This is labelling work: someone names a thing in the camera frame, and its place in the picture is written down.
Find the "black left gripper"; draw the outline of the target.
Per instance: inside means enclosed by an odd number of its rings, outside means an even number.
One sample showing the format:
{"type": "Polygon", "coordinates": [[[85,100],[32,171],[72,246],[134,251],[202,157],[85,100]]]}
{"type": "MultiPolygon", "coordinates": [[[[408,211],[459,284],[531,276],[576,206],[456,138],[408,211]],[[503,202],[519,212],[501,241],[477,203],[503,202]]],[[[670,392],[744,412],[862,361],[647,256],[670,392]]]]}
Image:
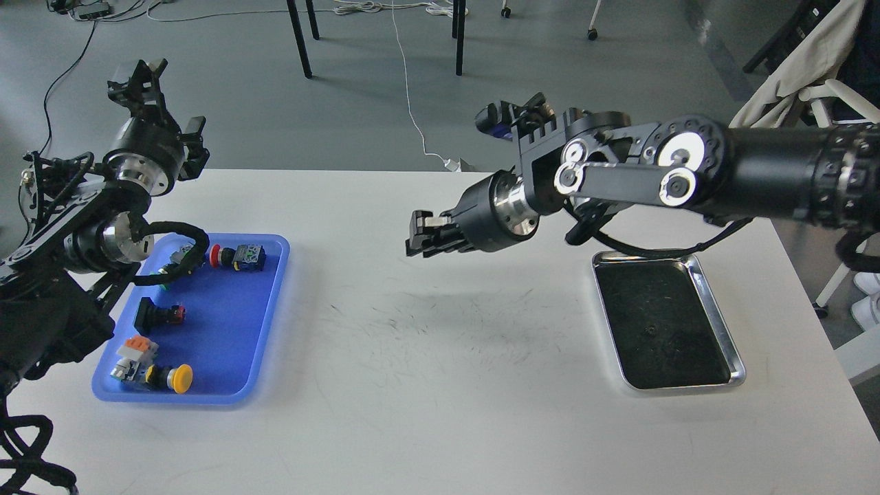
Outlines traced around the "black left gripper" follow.
{"type": "Polygon", "coordinates": [[[131,117],[113,139],[104,165],[110,167],[114,179],[135,182],[151,197],[170,193],[177,179],[194,181],[210,159],[202,138],[204,116],[189,119],[180,134],[164,128],[168,112],[160,76],[167,65],[164,58],[151,63],[132,60],[118,65],[107,81],[110,100],[126,107],[131,117]]]}

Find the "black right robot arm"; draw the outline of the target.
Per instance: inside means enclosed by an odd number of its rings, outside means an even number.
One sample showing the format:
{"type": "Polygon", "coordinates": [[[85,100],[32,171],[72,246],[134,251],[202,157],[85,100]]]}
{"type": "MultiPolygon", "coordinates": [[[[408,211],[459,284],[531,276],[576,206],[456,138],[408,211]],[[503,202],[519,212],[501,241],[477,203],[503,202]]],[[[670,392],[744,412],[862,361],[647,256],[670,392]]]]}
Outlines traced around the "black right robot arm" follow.
{"type": "Polygon", "coordinates": [[[504,250],[534,237],[541,217],[566,210],[575,219],[570,245],[597,239],[648,259],[707,250],[752,217],[842,229],[842,263],[878,272],[878,257],[857,251],[878,233],[876,125],[729,128],[703,115],[632,125],[613,111],[557,115],[541,93],[488,104],[475,125],[515,141],[518,165],[472,185],[452,209],[416,210],[406,256],[504,250]],[[638,248],[602,232],[630,206],[694,211],[722,232],[684,250],[638,248]]]}

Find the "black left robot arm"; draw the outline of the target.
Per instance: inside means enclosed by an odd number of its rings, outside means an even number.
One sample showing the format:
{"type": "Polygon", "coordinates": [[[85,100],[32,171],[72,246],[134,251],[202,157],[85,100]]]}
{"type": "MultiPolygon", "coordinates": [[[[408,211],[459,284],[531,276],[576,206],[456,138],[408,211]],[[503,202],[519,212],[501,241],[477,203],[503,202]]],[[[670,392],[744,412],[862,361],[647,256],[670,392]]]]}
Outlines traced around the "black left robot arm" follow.
{"type": "Polygon", "coordinates": [[[112,338],[110,312],[129,285],[181,278],[208,249],[196,226],[144,218],[152,198],[197,179],[210,159],[205,118],[182,128],[166,107],[166,66],[136,60],[116,69],[108,98],[130,116],[103,159],[25,155],[30,229],[1,266],[3,401],[22,380],[80,362],[112,338]]]}

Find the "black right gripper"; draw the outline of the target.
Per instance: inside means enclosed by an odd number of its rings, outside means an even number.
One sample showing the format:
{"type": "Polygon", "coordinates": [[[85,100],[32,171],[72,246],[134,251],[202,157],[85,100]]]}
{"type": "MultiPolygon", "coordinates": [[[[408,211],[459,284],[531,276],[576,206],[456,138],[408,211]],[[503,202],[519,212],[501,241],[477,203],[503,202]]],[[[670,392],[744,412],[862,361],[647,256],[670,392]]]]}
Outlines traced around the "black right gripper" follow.
{"type": "Polygon", "coordinates": [[[538,225],[540,215],[525,199],[522,178],[497,172],[466,189],[450,214],[414,210],[406,256],[497,252],[534,237],[538,225]]]}

